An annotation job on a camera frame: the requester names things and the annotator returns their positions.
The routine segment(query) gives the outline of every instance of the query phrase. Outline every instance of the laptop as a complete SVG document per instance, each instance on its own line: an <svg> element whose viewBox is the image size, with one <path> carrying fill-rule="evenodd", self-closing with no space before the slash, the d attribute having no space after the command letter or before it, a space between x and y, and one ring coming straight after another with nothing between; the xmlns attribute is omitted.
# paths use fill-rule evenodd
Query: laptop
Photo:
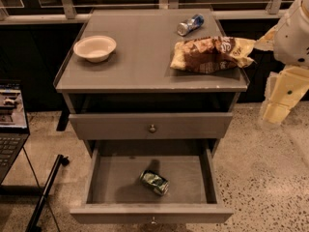
<svg viewBox="0 0 309 232"><path fill-rule="evenodd" d="M0 185L29 134L20 81L0 79Z"/></svg>

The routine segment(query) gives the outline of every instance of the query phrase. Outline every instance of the can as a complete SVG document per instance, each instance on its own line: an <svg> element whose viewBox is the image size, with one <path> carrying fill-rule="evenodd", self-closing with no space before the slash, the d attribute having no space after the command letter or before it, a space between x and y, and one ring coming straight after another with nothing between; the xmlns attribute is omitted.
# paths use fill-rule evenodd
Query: can
<svg viewBox="0 0 309 232"><path fill-rule="evenodd" d="M161 196L167 192L169 186L169 182L165 178L154 173L152 170L143 171L140 175L140 181L145 187Z"/></svg>
<svg viewBox="0 0 309 232"><path fill-rule="evenodd" d="M177 26L177 32L181 36L186 36L188 33L199 28L204 23L204 18L201 14L196 14L192 18L189 18L181 22Z"/></svg>

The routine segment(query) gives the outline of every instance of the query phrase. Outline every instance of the floor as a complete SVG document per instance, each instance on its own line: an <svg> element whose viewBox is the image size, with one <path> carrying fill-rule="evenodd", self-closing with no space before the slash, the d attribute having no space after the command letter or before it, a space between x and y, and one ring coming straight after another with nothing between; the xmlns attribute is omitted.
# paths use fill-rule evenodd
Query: floor
<svg viewBox="0 0 309 232"><path fill-rule="evenodd" d="M234 214L222 224L79 224L70 208L80 205L90 157L68 125L56 131L59 112L31 113L25 149L41 185L58 154L68 156L38 225L42 231L244 232L309 231L309 102L298 104L281 126L260 121L260 103L237 104L235 117L213 159L219 190ZM34 185L24 152L5 185ZM0 197L0 231L25 231L37 199Z"/></svg>

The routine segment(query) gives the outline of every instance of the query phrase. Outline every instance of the closed drawer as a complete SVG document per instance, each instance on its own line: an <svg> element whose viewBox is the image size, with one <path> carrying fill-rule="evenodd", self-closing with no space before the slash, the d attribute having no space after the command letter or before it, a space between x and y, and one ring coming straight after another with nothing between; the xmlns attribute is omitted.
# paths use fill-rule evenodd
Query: closed drawer
<svg viewBox="0 0 309 232"><path fill-rule="evenodd" d="M79 139L222 138L232 113L71 114Z"/></svg>
<svg viewBox="0 0 309 232"><path fill-rule="evenodd" d="M170 183L159 196L139 181L150 169ZM81 207L81 223L224 222L206 140L118 140L97 143Z"/></svg>

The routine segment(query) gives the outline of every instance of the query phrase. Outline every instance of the white bowl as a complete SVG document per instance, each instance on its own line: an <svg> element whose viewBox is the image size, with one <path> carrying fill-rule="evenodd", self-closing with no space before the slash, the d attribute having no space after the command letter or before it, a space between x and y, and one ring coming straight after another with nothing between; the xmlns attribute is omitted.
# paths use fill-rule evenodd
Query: white bowl
<svg viewBox="0 0 309 232"><path fill-rule="evenodd" d="M92 63L98 63L108 58L116 48L116 42L106 36L91 36L84 38L74 45L74 53Z"/></svg>

